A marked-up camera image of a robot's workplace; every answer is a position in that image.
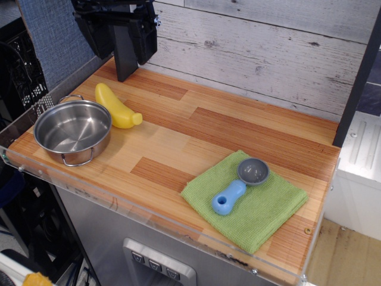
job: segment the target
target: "control panel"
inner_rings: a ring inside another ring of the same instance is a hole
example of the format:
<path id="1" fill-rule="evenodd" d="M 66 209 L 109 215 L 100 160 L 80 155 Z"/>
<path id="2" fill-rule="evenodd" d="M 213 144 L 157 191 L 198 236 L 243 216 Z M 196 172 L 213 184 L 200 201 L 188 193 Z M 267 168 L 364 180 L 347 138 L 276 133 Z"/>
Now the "control panel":
<path id="1" fill-rule="evenodd" d="M 123 251 L 129 265 L 130 272 L 135 275 L 135 281 L 147 276 L 139 270 L 140 266 L 150 268 L 154 272 L 159 272 L 183 286 L 196 286 L 196 272 L 188 265 L 173 259 L 153 248 L 145 246 L 131 238 L 123 241 Z"/>

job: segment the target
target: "button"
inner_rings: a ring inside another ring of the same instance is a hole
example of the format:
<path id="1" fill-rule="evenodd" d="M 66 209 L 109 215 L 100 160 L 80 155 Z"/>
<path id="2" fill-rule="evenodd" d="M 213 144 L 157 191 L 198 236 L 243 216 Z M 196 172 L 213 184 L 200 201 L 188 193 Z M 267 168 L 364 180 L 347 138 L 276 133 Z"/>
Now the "button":
<path id="1" fill-rule="evenodd" d="M 180 274 L 178 274 L 176 271 L 167 268 L 168 276 L 175 280 L 180 280 Z"/>
<path id="2" fill-rule="evenodd" d="M 144 257 L 142 255 L 133 251 L 131 251 L 131 253 L 132 253 L 133 260 L 144 264 Z"/>
<path id="3" fill-rule="evenodd" d="M 154 262 L 151 259 L 149 259 L 148 262 L 149 262 L 149 267 L 151 267 L 153 270 L 161 272 L 161 265 L 159 263 Z"/>

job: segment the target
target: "green microfiber cloth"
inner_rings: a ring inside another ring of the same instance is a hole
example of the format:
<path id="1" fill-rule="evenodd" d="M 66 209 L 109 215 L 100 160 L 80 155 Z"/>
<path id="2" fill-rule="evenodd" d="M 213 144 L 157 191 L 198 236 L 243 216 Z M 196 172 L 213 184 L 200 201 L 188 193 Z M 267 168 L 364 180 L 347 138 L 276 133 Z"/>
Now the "green microfiber cloth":
<path id="1" fill-rule="evenodd" d="M 259 186 L 247 186 L 226 216 L 214 212 L 211 201 L 238 179 L 238 164 L 249 155 L 239 150 L 190 181 L 181 196 L 216 230 L 249 253 L 273 235 L 307 200 L 305 191 L 270 171 Z"/>

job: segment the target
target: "plastic spoon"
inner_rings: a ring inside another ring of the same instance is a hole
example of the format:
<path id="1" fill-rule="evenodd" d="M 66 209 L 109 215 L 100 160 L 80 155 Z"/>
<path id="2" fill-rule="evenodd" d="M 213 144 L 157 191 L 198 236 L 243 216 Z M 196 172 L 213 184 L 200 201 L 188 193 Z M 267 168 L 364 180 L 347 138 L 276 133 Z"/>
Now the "plastic spoon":
<path id="1" fill-rule="evenodd" d="M 234 180 L 230 185 L 215 195 L 212 199 L 212 208 L 219 215 L 228 215 L 235 202 L 246 193 L 246 185 L 256 186 L 264 183 L 269 174 L 268 165 L 258 158 L 247 158 L 237 167 L 240 180 Z"/>

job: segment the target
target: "wood plank wall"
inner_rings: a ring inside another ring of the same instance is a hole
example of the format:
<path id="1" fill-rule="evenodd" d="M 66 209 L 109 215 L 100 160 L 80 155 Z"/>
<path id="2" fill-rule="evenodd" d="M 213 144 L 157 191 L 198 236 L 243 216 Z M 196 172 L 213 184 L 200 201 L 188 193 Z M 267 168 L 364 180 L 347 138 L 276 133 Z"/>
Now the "wood plank wall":
<path id="1" fill-rule="evenodd" d="M 143 68 L 338 122 L 381 2 L 158 0 Z"/>

